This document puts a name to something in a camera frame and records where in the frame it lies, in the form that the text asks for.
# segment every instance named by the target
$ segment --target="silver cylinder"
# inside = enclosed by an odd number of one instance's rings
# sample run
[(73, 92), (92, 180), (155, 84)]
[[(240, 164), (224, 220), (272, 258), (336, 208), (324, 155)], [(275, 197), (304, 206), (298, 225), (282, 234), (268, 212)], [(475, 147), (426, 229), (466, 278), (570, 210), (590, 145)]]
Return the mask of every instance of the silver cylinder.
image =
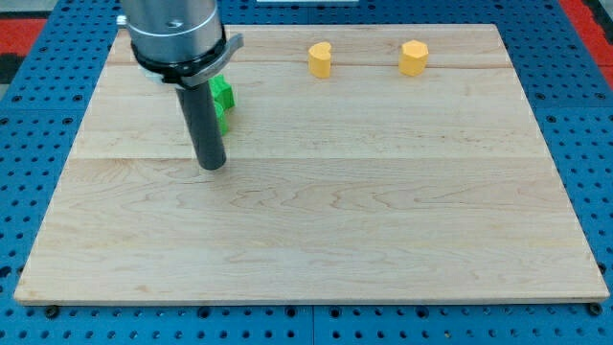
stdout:
[(162, 63), (193, 60), (213, 48), (223, 30), (216, 0), (121, 0), (132, 43)]

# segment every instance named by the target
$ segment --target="wood grain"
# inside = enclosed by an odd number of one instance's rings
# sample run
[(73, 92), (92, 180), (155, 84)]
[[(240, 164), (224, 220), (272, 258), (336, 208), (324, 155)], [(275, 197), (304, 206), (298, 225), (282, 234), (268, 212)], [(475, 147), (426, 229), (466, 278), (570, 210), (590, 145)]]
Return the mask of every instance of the wood grain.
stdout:
[[(600, 301), (606, 285), (490, 25), (229, 27), (228, 163), (120, 33), (15, 298), (28, 305)], [(418, 78), (397, 47), (428, 43)], [(332, 77), (307, 71), (329, 40)]]

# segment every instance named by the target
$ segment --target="yellow block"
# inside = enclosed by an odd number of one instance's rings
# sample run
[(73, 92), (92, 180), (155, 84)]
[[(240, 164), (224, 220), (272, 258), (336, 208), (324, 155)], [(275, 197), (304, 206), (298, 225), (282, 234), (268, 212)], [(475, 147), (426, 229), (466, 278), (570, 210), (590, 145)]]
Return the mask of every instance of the yellow block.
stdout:
[(308, 49), (308, 70), (317, 78), (329, 78), (332, 45), (320, 42)]
[(420, 75), (428, 62), (428, 46), (417, 40), (402, 44), (398, 69), (407, 76)]

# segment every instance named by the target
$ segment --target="red surface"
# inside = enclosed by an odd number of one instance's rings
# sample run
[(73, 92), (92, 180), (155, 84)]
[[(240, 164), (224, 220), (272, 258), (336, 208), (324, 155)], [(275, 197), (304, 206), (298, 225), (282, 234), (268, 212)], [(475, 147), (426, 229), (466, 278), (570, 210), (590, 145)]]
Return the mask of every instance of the red surface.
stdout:
[(559, 3), (613, 88), (613, 46), (606, 41), (604, 30), (594, 20), (592, 11), (581, 0), (559, 0)]
[(47, 19), (0, 19), (0, 54), (26, 56), (46, 22)]

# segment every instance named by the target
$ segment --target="wooden board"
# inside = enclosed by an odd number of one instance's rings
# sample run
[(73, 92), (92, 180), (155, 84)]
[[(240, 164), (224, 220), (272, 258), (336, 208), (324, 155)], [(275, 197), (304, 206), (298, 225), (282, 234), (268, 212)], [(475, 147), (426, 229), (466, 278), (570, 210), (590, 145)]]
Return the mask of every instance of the wooden board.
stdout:
[[(494, 26), (228, 27), (228, 163), (120, 33), (15, 298), (490, 304), (608, 296)], [(400, 44), (427, 42), (417, 78)], [(333, 45), (332, 78), (307, 48)]]

